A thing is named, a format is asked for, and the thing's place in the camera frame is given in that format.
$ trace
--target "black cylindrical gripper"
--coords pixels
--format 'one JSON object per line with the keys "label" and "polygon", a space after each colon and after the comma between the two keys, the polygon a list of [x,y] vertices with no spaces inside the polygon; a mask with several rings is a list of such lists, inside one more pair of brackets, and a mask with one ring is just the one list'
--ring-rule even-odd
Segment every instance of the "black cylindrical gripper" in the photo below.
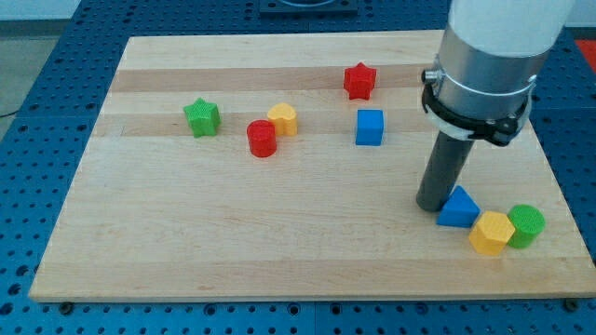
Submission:
{"label": "black cylindrical gripper", "polygon": [[416,203],[426,211],[439,211],[454,188],[474,141],[460,141],[439,132],[420,183]]}

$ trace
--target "green cylinder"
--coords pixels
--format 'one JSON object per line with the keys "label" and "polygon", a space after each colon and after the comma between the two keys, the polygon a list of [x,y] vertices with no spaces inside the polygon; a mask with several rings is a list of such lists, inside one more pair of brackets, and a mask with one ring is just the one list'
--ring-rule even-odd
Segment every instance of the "green cylinder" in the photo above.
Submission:
{"label": "green cylinder", "polygon": [[530,205],[514,206],[508,214],[515,227],[515,233],[508,244],[514,248],[527,248],[547,224],[540,211]]}

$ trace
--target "blue pegboard table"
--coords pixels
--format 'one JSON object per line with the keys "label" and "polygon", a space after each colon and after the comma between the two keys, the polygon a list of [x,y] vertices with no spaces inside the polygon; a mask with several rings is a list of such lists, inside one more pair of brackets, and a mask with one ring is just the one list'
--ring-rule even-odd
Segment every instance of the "blue pegboard table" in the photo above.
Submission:
{"label": "blue pegboard table", "polygon": [[[81,2],[0,144],[0,333],[596,333],[592,299],[76,304],[70,314],[68,305],[29,300],[34,273],[130,36],[442,29],[449,1],[359,0],[358,15],[263,18],[258,6],[256,0]],[[540,74],[532,114],[593,259],[595,79],[563,32]]]}

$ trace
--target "red star block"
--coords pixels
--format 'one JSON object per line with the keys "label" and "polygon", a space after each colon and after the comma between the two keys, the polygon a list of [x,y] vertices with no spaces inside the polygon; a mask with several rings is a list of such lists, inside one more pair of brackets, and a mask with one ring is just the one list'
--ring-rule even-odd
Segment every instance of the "red star block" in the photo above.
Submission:
{"label": "red star block", "polygon": [[351,100],[370,99],[375,80],[376,69],[364,65],[362,62],[344,71],[344,89],[349,93]]}

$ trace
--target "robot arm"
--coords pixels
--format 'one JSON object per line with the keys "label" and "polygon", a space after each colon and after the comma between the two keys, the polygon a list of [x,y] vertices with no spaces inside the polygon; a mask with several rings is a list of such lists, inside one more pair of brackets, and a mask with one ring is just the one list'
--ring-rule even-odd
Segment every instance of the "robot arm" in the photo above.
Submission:
{"label": "robot arm", "polygon": [[439,54],[422,73],[440,131],[416,201],[440,210],[474,140],[508,145],[528,120],[535,80],[573,0],[453,0]]}

